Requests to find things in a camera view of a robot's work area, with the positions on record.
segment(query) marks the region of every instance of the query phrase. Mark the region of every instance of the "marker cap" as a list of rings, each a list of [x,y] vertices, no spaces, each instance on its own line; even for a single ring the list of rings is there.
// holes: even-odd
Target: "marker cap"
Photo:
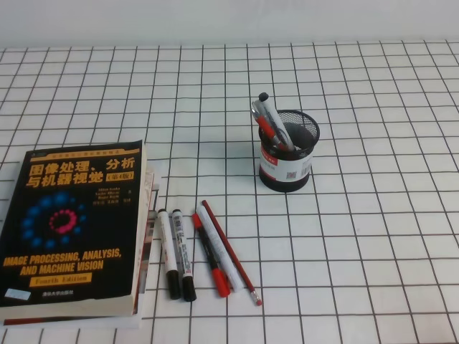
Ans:
[[[260,95],[258,96],[258,100],[260,102],[265,102],[266,100],[268,100],[270,96],[266,93],[266,92],[263,92],[263,93],[260,93]]]
[[[220,269],[213,269],[212,276],[214,278],[215,286],[217,287],[220,297],[227,297],[231,293],[231,290],[230,287],[228,287],[223,272]]]
[[[186,276],[181,280],[181,283],[184,288],[184,300],[187,302],[195,301],[197,296],[194,290],[193,277]]]
[[[179,272],[171,270],[166,273],[167,285],[169,286],[169,294],[171,299],[177,300],[180,298],[180,280]]]
[[[195,229],[198,229],[198,228],[202,227],[202,222],[201,222],[201,219],[199,218],[198,214],[194,213],[193,215],[191,215],[191,218],[193,219],[193,223],[194,223],[194,228]]]

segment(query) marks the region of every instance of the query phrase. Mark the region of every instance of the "book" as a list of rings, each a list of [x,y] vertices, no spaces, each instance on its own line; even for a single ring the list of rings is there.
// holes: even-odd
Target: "book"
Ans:
[[[143,206],[148,219],[150,215],[149,208],[151,204],[151,190],[158,190],[154,185],[153,166],[146,168],[145,192],[146,202]],[[136,303],[134,304],[132,316],[124,317],[36,317],[24,319],[5,319],[2,328],[139,328],[142,320],[143,299],[146,290],[146,279],[148,278],[148,265],[151,255],[151,242],[153,240],[152,222],[147,219],[145,239],[143,240],[141,268],[138,276]]]
[[[132,315],[145,182],[142,141],[27,152],[0,236],[0,320]]]

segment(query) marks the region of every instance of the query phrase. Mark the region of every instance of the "white wall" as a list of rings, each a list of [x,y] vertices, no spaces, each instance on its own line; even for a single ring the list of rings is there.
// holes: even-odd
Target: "white wall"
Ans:
[[[1,0],[0,47],[459,36],[457,0]]]

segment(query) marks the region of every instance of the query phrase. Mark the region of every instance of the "red pencil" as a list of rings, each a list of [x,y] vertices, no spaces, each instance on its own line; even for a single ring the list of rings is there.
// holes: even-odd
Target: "red pencil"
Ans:
[[[212,213],[212,210],[210,209],[210,205],[207,203],[207,201],[203,201],[202,205],[207,210],[207,213],[209,213],[210,219],[212,220],[212,223],[214,224],[215,229],[217,230],[217,233],[220,236],[220,239],[222,240],[225,249],[227,249],[229,256],[231,257],[232,261],[235,263],[237,271],[240,273],[242,279],[245,282],[245,285],[247,285],[247,288],[249,288],[250,295],[252,295],[252,299],[255,301],[257,306],[261,306],[262,305],[261,297],[258,295],[249,277],[245,273],[245,270],[242,267],[241,262],[237,258],[235,251],[232,249],[230,243],[228,242],[228,239],[224,235],[224,232],[222,231],[222,228],[220,227],[217,219],[215,218],[214,213]]]

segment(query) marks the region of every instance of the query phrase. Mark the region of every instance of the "pen holder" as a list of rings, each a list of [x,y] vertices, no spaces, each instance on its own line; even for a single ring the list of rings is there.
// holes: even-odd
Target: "pen holder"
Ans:
[[[260,179],[270,189],[293,192],[305,186],[311,171],[312,152],[321,132],[317,122],[297,110],[278,111],[285,129],[297,148],[292,152],[281,150],[271,143],[261,128]]]

